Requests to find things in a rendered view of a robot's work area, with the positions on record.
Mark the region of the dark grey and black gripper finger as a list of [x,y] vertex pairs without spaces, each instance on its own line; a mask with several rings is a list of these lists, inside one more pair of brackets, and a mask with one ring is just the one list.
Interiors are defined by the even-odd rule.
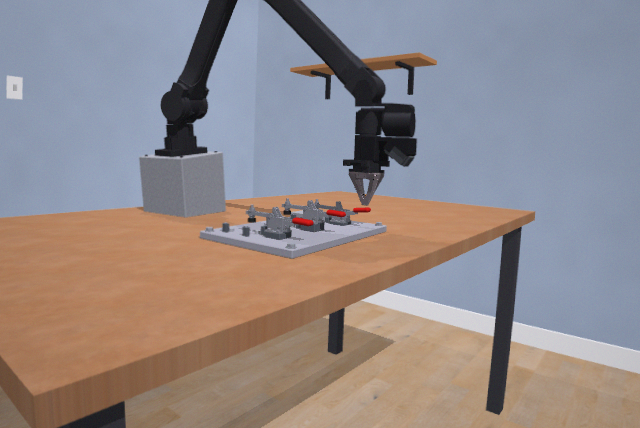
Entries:
[[[379,178],[379,173],[349,172],[349,177],[357,191],[361,204],[368,206],[371,196],[373,194],[374,188],[376,186],[377,180]],[[362,193],[359,179],[369,179],[369,186],[368,186],[368,190],[365,198]]]
[[[377,183],[376,183],[376,186],[374,188],[374,191],[373,191],[373,194],[371,196],[371,199],[372,199],[377,187],[379,186],[380,182],[382,181],[383,177],[384,177],[384,173],[379,173],[379,178],[377,180]],[[365,198],[363,179],[359,179],[359,183],[360,183],[360,186],[361,186],[361,189],[362,189],[363,196]],[[371,201],[371,199],[370,199],[370,201]],[[370,203],[370,201],[369,201],[369,203]]]

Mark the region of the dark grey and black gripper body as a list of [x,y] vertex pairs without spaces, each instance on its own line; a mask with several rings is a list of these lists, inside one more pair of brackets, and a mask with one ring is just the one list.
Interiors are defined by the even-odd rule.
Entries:
[[[375,134],[355,135],[354,160],[343,159],[343,166],[353,165],[353,169],[349,169],[349,172],[384,173],[384,170],[381,170],[381,166],[383,165],[382,167],[389,167],[390,161],[360,160],[361,137],[381,137],[381,136],[377,136]],[[361,169],[361,170],[354,170],[354,169]]]

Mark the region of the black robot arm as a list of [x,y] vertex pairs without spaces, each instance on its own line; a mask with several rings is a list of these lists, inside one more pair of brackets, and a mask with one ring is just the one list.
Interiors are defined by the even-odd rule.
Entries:
[[[237,1],[209,0],[183,72],[161,99],[161,111],[171,125],[166,125],[165,149],[156,149],[155,156],[207,153],[207,147],[197,148],[191,123],[207,113],[208,76]],[[416,156],[417,139],[400,137],[414,136],[414,106],[382,103],[386,92],[383,80],[301,0],[264,1],[330,67],[355,98],[355,107],[384,107],[361,108],[356,112],[355,134],[381,135],[383,131],[386,136],[361,137],[360,160],[388,161],[390,157],[408,167]],[[375,103],[371,104],[372,101]]]

